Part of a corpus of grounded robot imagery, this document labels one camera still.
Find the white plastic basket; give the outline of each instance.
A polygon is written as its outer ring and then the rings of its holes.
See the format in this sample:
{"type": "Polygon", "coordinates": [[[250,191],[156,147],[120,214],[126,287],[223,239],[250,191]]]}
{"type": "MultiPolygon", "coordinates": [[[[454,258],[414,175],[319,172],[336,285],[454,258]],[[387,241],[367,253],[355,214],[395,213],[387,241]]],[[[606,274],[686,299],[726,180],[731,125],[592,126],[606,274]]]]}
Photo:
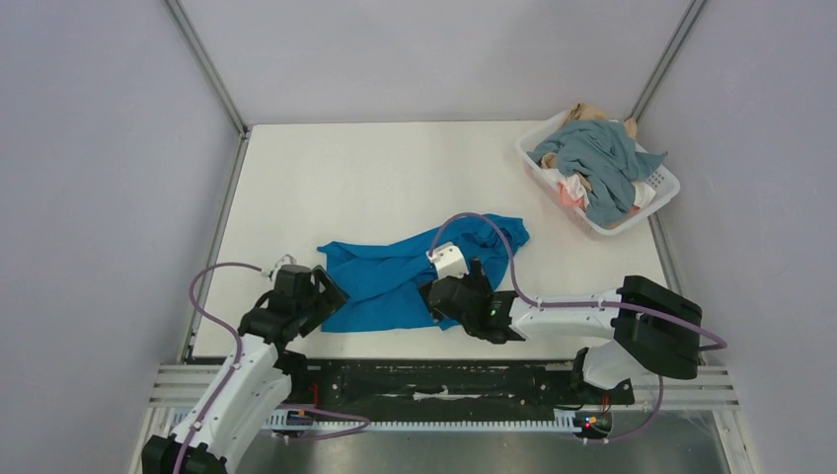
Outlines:
{"type": "MultiPolygon", "coordinates": [[[[677,193],[680,193],[680,182],[674,175],[671,174],[670,171],[668,171],[667,168],[660,166],[646,180],[646,183],[648,183],[648,185],[656,191],[656,195],[651,202],[637,211],[636,214],[626,218],[612,229],[605,229],[591,222],[590,219],[587,218],[584,211],[579,207],[567,207],[562,205],[560,195],[561,191],[558,184],[555,183],[546,173],[544,173],[538,164],[529,158],[529,155],[526,152],[534,150],[540,142],[555,133],[558,130],[558,126],[562,121],[564,121],[564,116],[566,114],[567,111],[563,111],[524,133],[523,136],[518,138],[514,143],[514,149],[517,151],[520,159],[523,160],[523,166],[526,173],[531,176],[533,180],[535,180],[535,183],[538,184],[538,186],[544,191],[544,193],[547,194],[547,196],[550,197],[552,201],[555,202],[555,204],[567,213],[570,220],[578,224],[585,232],[589,233],[590,231],[595,231],[598,234],[606,236],[616,235],[644,221],[647,217],[666,205],[672,198],[677,196],[677,193]]],[[[645,149],[637,143],[637,151],[645,151],[645,149]]]]}

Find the gray floor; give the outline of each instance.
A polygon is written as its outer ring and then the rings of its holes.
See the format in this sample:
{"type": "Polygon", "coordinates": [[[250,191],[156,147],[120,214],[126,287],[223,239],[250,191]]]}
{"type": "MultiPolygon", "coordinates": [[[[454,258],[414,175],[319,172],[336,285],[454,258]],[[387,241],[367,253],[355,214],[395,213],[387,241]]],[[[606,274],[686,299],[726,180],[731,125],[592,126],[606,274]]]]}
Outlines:
{"type": "MultiPolygon", "coordinates": [[[[646,415],[616,413],[616,433],[646,415]]],[[[561,434],[365,433],[285,445],[260,434],[242,474],[728,473],[710,413],[663,413],[642,436],[583,446],[561,434]]]]}

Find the white wall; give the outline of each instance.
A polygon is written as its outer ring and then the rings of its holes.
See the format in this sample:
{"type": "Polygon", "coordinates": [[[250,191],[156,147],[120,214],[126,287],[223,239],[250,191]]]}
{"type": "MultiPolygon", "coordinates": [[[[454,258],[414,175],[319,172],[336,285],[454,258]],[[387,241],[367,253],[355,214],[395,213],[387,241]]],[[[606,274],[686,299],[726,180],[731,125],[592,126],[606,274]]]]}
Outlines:
{"type": "Polygon", "coordinates": [[[248,123],[630,112],[688,0],[184,0],[248,123]]]}
{"type": "Polygon", "coordinates": [[[161,1],[0,6],[0,471],[124,472],[236,145],[161,1]]]}
{"type": "Polygon", "coordinates": [[[831,0],[711,2],[640,126],[683,184],[664,221],[767,473],[837,462],[835,18],[831,0]]]}

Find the green towel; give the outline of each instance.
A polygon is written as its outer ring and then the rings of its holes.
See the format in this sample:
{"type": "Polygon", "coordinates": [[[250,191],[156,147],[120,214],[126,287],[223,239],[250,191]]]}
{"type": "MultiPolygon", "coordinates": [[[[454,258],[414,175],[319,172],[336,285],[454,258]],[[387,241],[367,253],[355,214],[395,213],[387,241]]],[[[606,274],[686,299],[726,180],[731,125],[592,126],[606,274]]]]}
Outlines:
{"type": "Polygon", "coordinates": [[[529,157],[540,162],[555,152],[562,175],[587,177],[592,187],[587,218],[607,228],[634,206],[631,182],[646,180],[666,155],[636,151],[636,146],[619,121],[574,120],[542,141],[529,157]]]}

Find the blue fabric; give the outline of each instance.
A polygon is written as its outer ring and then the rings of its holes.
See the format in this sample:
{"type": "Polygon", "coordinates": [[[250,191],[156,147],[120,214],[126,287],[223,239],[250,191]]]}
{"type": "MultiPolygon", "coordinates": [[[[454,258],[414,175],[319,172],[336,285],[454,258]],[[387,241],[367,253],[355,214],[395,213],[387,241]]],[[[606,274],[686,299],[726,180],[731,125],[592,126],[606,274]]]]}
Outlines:
{"type": "Polygon", "coordinates": [[[636,151],[636,146],[621,122],[574,120],[548,136],[529,157],[540,162],[555,152],[562,175],[584,175],[592,186],[587,218],[607,228],[634,206],[631,181],[648,179],[665,157],[636,151]]]}
{"type": "MultiPolygon", "coordinates": [[[[511,249],[517,252],[529,233],[523,220],[486,214],[502,229],[511,249]]],[[[335,283],[348,293],[348,302],[323,323],[323,331],[350,333],[436,326],[419,295],[419,286],[436,279],[436,270],[426,252],[436,229],[392,245],[356,245],[332,242],[317,248],[326,254],[326,269],[335,283]]],[[[493,288],[502,281],[508,256],[502,241],[489,224],[476,217],[454,220],[438,245],[453,242],[466,261],[478,257],[493,288]]],[[[437,326],[457,325],[445,318],[437,326]]]]}

